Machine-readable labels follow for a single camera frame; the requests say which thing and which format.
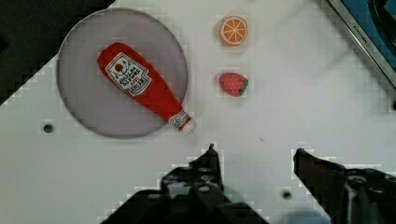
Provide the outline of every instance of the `gray plate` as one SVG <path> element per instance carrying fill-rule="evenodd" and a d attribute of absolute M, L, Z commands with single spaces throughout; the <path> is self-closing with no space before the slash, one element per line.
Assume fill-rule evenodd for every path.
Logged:
<path fill-rule="evenodd" d="M 73 116 L 96 133 L 119 138 L 153 133 L 165 121 L 121 92 L 97 65 L 100 52 L 115 42 L 139 52 L 183 101 L 188 71 L 181 46 L 160 22 L 129 8 L 96 12 L 67 35 L 57 63 L 61 96 Z"/>

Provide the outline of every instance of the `ketchup label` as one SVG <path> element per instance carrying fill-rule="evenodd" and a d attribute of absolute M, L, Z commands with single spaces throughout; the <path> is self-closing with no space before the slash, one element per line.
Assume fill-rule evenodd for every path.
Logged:
<path fill-rule="evenodd" d="M 184 110 L 182 110 L 178 114 L 176 114 L 172 118 L 170 118 L 169 123 L 178 129 L 184 124 L 184 122 L 186 122 L 186 120 L 189 117 L 190 116 L 186 112 L 184 112 Z"/>
<path fill-rule="evenodd" d="M 132 96 L 143 93 L 151 81 L 149 70 L 124 53 L 119 53 L 108 64 L 106 71 L 123 91 L 130 92 Z"/>

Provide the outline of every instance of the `orange slice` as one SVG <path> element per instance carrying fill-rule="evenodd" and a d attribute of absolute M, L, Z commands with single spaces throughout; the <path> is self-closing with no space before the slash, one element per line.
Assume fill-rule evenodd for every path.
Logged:
<path fill-rule="evenodd" d="M 238 17 L 231 16 L 224 19 L 219 28 L 219 37 L 228 46 L 242 44 L 248 35 L 247 22 Z"/>

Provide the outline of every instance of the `white table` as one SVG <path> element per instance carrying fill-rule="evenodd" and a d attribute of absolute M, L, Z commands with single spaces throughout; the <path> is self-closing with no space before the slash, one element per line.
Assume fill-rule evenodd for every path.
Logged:
<path fill-rule="evenodd" d="M 105 138 L 65 109 L 55 59 L 0 107 L 0 223 L 99 223 L 141 189 L 216 143 L 226 194 L 270 223 L 321 208 L 292 173 L 293 149 L 348 167 L 396 171 L 393 92 L 373 72 L 319 0 L 135 0 L 164 22 L 186 51 L 183 102 L 193 134 L 166 126 L 134 140 Z M 247 17 L 246 45 L 223 47 L 216 24 Z M 216 75 L 247 75 L 245 97 L 225 97 Z M 52 123 L 54 133 L 43 126 Z M 281 198 L 289 189 L 291 201 Z"/>

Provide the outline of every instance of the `orange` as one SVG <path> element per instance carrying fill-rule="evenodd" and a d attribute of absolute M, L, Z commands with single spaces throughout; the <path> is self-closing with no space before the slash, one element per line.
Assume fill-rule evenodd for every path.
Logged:
<path fill-rule="evenodd" d="M 227 17 L 219 28 L 219 37 L 228 46 L 242 44 L 248 35 L 247 22 L 238 16 Z"/>

